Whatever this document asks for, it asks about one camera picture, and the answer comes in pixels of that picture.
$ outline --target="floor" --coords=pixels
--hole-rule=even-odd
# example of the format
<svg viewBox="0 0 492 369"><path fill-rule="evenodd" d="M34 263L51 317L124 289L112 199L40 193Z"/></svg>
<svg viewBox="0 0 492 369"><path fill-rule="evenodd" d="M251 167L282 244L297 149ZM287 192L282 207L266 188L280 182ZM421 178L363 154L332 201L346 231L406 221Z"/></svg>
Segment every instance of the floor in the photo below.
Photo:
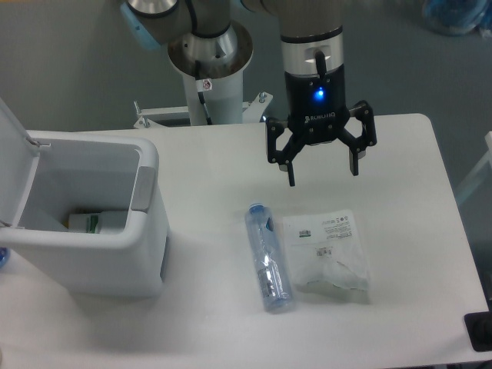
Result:
<svg viewBox="0 0 492 369"><path fill-rule="evenodd" d="M492 39L434 34L415 0L344 4L347 102L366 99L377 115L427 115L456 189L486 152L484 136L492 131ZM185 105L165 48L142 51L118 6L116 0L0 4L0 96L27 129L131 128L134 100L141 108ZM233 18L254 43L244 99L267 91L274 96L269 113L286 117L277 21L239 5ZM487 204L492 176L460 208L480 272L492 271Z"/></svg>

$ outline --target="plastic bag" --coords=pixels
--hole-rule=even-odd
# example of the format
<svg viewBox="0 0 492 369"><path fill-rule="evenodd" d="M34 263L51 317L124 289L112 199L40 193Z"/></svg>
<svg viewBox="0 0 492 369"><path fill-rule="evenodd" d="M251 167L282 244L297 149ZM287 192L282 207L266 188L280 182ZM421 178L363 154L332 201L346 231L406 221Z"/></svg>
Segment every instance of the plastic bag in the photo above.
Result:
<svg viewBox="0 0 492 369"><path fill-rule="evenodd" d="M366 257L352 211L285 217L284 244L292 284L368 289Z"/></svg>

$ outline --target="blue object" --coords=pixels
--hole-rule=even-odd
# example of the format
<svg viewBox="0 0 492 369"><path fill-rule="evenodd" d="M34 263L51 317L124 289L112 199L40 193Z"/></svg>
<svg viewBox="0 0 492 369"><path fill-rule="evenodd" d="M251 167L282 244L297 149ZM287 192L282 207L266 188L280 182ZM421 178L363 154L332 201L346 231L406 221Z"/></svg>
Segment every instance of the blue object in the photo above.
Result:
<svg viewBox="0 0 492 369"><path fill-rule="evenodd" d="M9 257L10 257L10 249L0 248L0 268L5 265Z"/></svg>
<svg viewBox="0 0 492 369"><path fill-rule="evenodd" d="M324 89L320 87L315 93L314 93L314 100L316 101L323 101L324 100Z"/></svg>
<svg viewBox="0 0 492 369"><path fill-rule="evenodd" d="M244 219L264 308L272 311L283 307L291 302L292 293L271 211L262 204L253 204Z"/></svg>
<svg viewBox="0 0 492 369"><path fill-rule="evenodd" d="M480 24L479 24L480 31L482 32L482 35L484 32L489 33L492 32L492 2L489 4L487 10L485 11L485 15L482 18Z"/></svg>
<svg viewBox="0 0 492 369"><path fill-rule="evenodd" d="M137 39L142 48L145 50L155 50L161 47L159 43L155 41L155 38L148 33L147 29L145 29L142 23L140 23L137 17L135 17L135 14L133 14L126 2L121 4L120 10L123 14L123 19L127 22L127 25L130 28L131 33Z"/></svg>
<svg viewBox="0 0 492 369"><path fill-rule="evenodd" d="M427 24L444 35L464 35L482 20L489 0L426 0L422 15Z"/></svg>

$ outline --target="trash bin lid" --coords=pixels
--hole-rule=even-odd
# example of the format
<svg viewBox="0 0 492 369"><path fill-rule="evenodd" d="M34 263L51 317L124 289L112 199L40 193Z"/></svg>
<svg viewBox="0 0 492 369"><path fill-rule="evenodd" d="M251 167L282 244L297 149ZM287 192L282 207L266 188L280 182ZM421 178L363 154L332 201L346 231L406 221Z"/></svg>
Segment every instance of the trash bin lid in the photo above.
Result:
<svg viewBox="0 0 492 369"><path fill-rule="evenodd" d="M0 232L16 227L39 161L39 147L0 98Z"/></svg>

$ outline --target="white trash bin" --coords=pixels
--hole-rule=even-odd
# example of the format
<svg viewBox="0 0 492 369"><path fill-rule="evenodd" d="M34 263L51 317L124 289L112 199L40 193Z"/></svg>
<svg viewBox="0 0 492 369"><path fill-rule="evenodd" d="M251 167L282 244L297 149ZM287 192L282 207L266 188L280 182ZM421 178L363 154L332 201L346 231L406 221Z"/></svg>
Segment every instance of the white trash bin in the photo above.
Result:
<svg viewBox="0 0 492 369"><path fill-rule="evenodd" d="M70 291L159 294L169 226L158 160L140 138L28 133L0 99L0 247ZM122 231L65 227L70 214L102 211L128 211Z"/></svg>

